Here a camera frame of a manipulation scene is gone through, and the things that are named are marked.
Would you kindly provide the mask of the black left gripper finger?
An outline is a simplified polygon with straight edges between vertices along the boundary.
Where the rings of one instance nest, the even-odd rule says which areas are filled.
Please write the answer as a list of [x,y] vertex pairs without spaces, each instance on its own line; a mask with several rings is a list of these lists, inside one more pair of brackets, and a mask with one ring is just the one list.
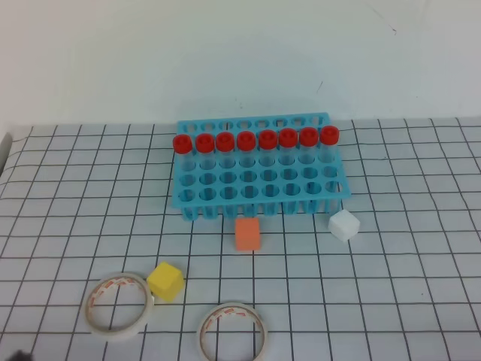
[[7,361],[33,361],[33,356],[30,353],[18,350],[7,358]]

